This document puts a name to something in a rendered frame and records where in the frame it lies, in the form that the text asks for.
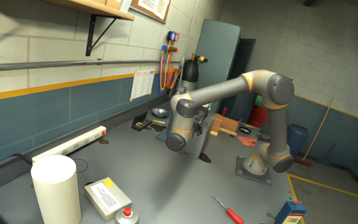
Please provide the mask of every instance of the blue dustpan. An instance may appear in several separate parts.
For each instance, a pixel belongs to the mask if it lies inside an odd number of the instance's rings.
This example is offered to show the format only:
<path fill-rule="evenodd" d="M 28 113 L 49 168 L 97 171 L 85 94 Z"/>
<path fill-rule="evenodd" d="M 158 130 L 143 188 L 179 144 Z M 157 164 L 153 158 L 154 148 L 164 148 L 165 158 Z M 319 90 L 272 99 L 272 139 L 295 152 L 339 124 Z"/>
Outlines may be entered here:
<path fill-rule="evenodd" d="M 331 164 L 331 162 L 333 161 L 333 158 L 330 158 L 330 157 L 328 157 L 328 156 L 331 154 L 331 152 L 332 152 L 333 148 L 335 147 L 335 145 L 336 145 L 336 143 L 332 146 L 332 149 L 331 149 L 331 151 L 329 151 L 329 153 L 328 153 L 327 156 L 321 156 L 321 157 L 318 159 L 317 162 L 318 162 L 319 164 L 323 164 L 323 165 L 326 165 L 326 166 L 328 166 L 329 164 Z"/>

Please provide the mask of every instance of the gray tabletop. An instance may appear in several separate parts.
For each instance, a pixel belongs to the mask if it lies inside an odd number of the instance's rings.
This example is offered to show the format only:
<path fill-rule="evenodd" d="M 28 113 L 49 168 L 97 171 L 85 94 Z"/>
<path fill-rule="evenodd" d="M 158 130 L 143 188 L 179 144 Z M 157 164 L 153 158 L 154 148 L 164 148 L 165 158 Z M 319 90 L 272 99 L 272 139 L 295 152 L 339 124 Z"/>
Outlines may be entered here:
<path fill-rule="evenodd" d="M 141 223 L 233 223 L 221 205 L 211 196 L 234 210 L 244 223 L 273 224 L 286 201 L 293 199 L 285 173 L 271 169 L 272 186 L 235 175 L 236 157 L 248 156 L 252 147 L 220 132 L 211 136 L 204 153 L 206 163 L 170 151 L 155 139 L 157 132 L 131 129 L 128 121 L 103 137 L 109 144 L 95 141 L 69 157 L 89 164 L 77 174 L 82 220 L 80 223 L 105 223 L 84 194 L 83 186 L 110 177 L 133 201 Z M 256 138 L 257 129 L 246 135 Z M 86 167 L 75 160 L 77 171 Z M 32 179 L 27 173 L 0 187 L 0 218 L 9 224 L 43 223 Z"/>

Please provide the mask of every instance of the orange cloth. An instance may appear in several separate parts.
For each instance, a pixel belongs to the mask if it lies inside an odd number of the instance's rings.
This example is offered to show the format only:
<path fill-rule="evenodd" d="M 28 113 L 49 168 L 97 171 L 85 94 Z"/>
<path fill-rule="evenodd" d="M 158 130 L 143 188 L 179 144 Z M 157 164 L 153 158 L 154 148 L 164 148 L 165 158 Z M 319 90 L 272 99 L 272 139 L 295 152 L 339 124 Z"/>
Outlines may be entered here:
<path fill-rule="evenodd" d="M 255 146 L 256 139 L 246 138 L 246 137 L 242 137 L 242 136 L 237 136 L 237 137 L 242 142 L 243 145 L 252 146 L 252 147 Z"/>

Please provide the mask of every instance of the red button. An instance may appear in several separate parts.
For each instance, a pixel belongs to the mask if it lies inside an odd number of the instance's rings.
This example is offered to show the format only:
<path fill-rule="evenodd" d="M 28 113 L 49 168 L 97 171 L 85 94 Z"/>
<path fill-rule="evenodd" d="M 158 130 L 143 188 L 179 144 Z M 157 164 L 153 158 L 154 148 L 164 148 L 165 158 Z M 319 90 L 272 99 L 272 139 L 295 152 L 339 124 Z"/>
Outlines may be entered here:
<path fill-rule="evenodd" d="M 132 212 L 132 210 L 130 208 L 125 208 L 124 209 L 124 216 L 127 216 L 127 217 L 130 216 L 131 212 Z"/>

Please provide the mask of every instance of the metal bowl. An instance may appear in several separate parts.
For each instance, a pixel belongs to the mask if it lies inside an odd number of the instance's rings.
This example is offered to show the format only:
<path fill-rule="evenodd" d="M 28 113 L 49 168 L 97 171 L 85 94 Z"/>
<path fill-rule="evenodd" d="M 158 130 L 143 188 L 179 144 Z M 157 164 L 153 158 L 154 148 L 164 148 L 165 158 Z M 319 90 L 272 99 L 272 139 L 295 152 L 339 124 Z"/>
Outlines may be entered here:
<path fill-rule="evenodd" d="M 169 112 L 164 109 L 152 109 L 151 113 L 158 118 L 166 118 L 169 115 Z"/>

